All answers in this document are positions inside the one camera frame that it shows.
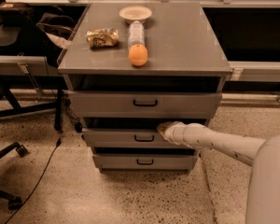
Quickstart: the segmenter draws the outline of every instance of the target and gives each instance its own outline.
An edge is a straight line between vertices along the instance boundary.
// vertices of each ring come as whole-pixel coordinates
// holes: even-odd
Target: power cord
[[[6,221],[5,224],[8,224],[8,222],[21,210],[22,207],[24,207],[24,205],[29,201],[29,199],[31,198],[31,196],[35,193],[35,190],[37,189],[37,187],[38,187],[40,181],[42,180],[42,178],[43,178],[45,172],[47,171],[47,168],[48,168],[48,166],[49,166],[49,163],[50,163],[51,158],[53,157],[53,155],[54,155],[54,153],[55,153],[57,147],[59,147],[60,144],[62,143],[62,134],[63,134],[63,132],[61,131],[60,137],[59,137],[59,139],[58,139],[57,142],[56,142],[56,146],[55,146],[55,148],[53,149],[52,153],[50,154],[49,160],[48,160],[48,162],[47,162],[47,164],[46,164],[46,166],[45,166],[45,169],[44,169],[42,175],[39,177],[38,182],[37,182],[36,185],[35,185],[35,188],[32,190],[32,192],[29,194],[29,196],[26,198],[26,200],[22,203],[22,206],[21,206],[19,209],[17,209],[17,210],[9,217],[9,219]]]

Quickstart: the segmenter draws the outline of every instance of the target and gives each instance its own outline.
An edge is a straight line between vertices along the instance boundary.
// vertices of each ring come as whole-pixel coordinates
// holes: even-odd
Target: bowl
[[[151,16],[151,14],[152,12],[149,8],[141,6],[125,7],[119,12],[119,15],[129,24],[133,23],[134,21],[140,21],[141,23],[144,23],[146,19]]]

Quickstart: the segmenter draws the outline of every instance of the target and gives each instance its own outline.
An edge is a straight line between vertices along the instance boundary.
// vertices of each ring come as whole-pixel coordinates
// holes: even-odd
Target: floor
[[[21,103],[31,101],[22,98]],[[7,108],[6,102],[0,102],[3,108]],[[250,175],[245,164],[207,150],[189,174],[100,173],[91,150],[63,112],[62,143],[42,176],[60,137],[53,125],[53,110],[0,119],[0,149],[19,141],[30,152],[20,158],[12,151],[0,160],[0,189],[20,195],[24,201],[32,193],[17,213],[0,199],[0,224],[245,223]],[[269,138],[280,133],[280,107],[271,96],[227,95],[209,127]]]

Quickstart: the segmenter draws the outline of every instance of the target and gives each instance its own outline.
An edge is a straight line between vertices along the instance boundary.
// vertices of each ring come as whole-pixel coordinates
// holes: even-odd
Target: gray table top
[[[129,25],[122,8],[149,7],[145,25],[148,62],[135,67],[128,60]],[[119,30],[119,45],[90,49],[90,29]],[[221,46],[197,3],[92,3],[59,66],[62,74],[114,75],[226,75],[231,72]]]

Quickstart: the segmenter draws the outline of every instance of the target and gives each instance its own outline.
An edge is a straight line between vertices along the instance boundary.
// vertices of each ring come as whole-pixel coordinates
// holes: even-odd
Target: bottle
[[[147,62],[144,26],[139,21],[134,21],[129,27],[128,48],[131,64],[142,66]]]

